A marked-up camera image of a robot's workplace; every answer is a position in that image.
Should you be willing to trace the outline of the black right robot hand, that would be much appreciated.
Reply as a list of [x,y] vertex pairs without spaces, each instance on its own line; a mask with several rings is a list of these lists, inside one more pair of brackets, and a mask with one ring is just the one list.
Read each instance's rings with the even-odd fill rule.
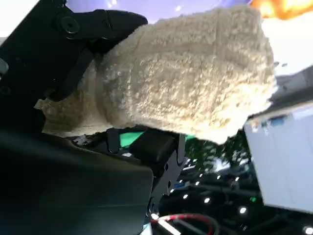
[[119,10],[74,13],[39,1],[0,46],[0,232],[3,235],[138,235],[150,231],[184,165],[185,136],[146,129],[120,153],[119,131],[92,148],[42,132],[41,98],[74,90],[96,52],[147,19]]

